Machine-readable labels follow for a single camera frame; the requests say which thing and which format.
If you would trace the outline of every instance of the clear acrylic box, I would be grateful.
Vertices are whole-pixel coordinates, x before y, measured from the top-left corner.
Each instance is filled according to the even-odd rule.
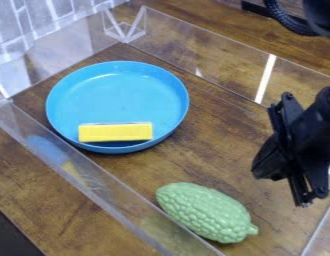
[[[288,247],[290,240],[296,237],[299,242],[292,254],[302,253],[303,248],[304,255],[320,255],[318,253],[323,249],[330,251],[330,210],[324,215],[326,208],[330,206],[330,197],[326,201],[316,202],[315,206],[307,210],[294,208],[292,200],[287,199],[291,197],[287,184],[282,182],[272,185],[271,181],[256,181],[250,173],[250,165],[243,166],[237,163],[239,156],[232,154],[237,148],[245,148],[243,152],[247,154],[240,157],[245,159],[247,164],[251,163],[252,153],[260,147],[260,142],[251,142],[251,139],[260,139],[263,142],[264,137],[256,137],[256,132],[250,126],[258,125],[258,129],[267,136],[270,135],[268,119],[258,112],[264,112],[264,107],[279,100],[278,92],[290,91],[298,95],[303,106],[307,107],[314,102],[316,92],[330,85],[330,76],[147,6],[137,6],[137,1],[133,2],[133,5],[121,5],[115,9],[105,6],[96,12],[87,12],[85,16],[64,26],[61,30],[37,39],[29,49],[14,49],[12,52],[0,54],[0,128],[163,255],[224,255],[223,253],[231,255],[243,252],[248,244],[258,245],[260,248],[260,237],[270,237],[267,248],[272,249],[266,253],[272,255],[284,251],[282,246]],[[237,249],[227,249],[224,246],[209,243],[175,223],[159,210],[155,202],[144,197],[141,188],[132,186],[131,188],[123,179],[111,174],[108,167],[99,166],[99,157],[89,154],[87,157],[53,133],[52,129],[45,127],[46,124],[44,126],[42,120],[36,121],[33,116],[36,110],[22,110],[18,106],[21,92],[33,90],[34,86],[41,85],[42,81],[58,72],[66,68],[70,70],[73,66],[77,67],[77,63],[80,66],[81,60],[101,51],[113,50],[113,47],[147,54],[179,76],[193,77],[196,83],[188,87],[192,97],[199,92],[211,98],[211,102],[197,107],[207,113],[216,112],[209,122],[212,125],[220,125],[223,129],[229,129],[231,135],[227,138],[200,135],[196,141],[205,140],[208,145],[212,145],[212,140],[224,139],[229,150],[225,151],[217,145],[211,150],[215,154],[211,162],[220,164],[219,175],[215,175],[215,170],[211,172],[200,170],[195,175],[196,177],[205,175],[203,179],[205,184],[201,185],[215,186],[247,206],[254,223],[260,227],[260,235],[236,245]],[[221,94],[219,88],[225,89],[227,93]],[[237,105],[233,94],[254,102],[250,109]],[[216,106],[212,99],[221,100],[223,105]],[[228,120],[221,118],[223,109],[232,109],[243,125],[250,123],[248,130],[244,128],[247,134],[232,131],[236,129],[232,123],[229,128],[225,128]],[[187,133],[199,131],[200,124],[193,120],[193,113],[197,110],[191,111],[184,127],[187,129],[191,125],[192,128],[187,129]],[[204,147],[197,145],[197,142],[187,144],[184,141],[187,152],[205,160],[209,156],[197,150]],[[163,152],[171,150],[169,147],[181,150],[179,147],[183,141],[177,143],[179,145],[168,141]],[[53,150],[37,150],[44,146]],[[54,152],[65,156],[65,164],[56,160]],[[237,180],[229,179],[228,170],[237,170]],[[177,173],[173,181],[175,179],[181,181],[179,179],[184,177],[183,173]],[[161,173],[157,179],[167,180],[165,173]],[[144,221],[147,216],[152,216],[155,221]],[[274,227],[270,226],[272,218],[275,219]],[[298,228],[292,233],[287,233],[284,230],[291,223],[296,223]]]

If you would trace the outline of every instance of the tiled floor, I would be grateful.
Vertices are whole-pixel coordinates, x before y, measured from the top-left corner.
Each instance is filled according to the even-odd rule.
[[[42,256],[18,229],[0,213],[0,256]]]

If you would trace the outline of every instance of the wooden surface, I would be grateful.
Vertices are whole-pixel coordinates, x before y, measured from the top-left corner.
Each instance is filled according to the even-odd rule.
[[[294,35],[274,21],[213,1],[139,2],[330,74],[330,39]],[[191,110],[177,131],[152,149],[123,156],[84,153],[153,203],[156,189],[177,181],[196,182],[235,197],[248,207],[260,235],[237,245],[213,243],[225,254],[298,255],[330,198],[296,209],[286,181],[252,178],[251,160],[271,132],[263,107],[124,44],[20,94],[16,105],[49,126],[44,101],[54,83],[79,67],[120,59],[171,70],[187,85]],[[1,130],[0,209],[48,255],[156,255]]]

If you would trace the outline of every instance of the yellow block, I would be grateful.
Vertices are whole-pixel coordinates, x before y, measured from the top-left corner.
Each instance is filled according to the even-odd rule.
[[[81,124],[80,142],[137,141],[153,138],[152,123]]]

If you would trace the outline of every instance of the green bitter melon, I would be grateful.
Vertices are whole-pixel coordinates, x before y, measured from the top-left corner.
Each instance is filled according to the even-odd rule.
[[[236,243],[259,232],[240,202],[215,189],[193,183],[172,183],[157,190],[156,198],[173,219],[211,240]]]

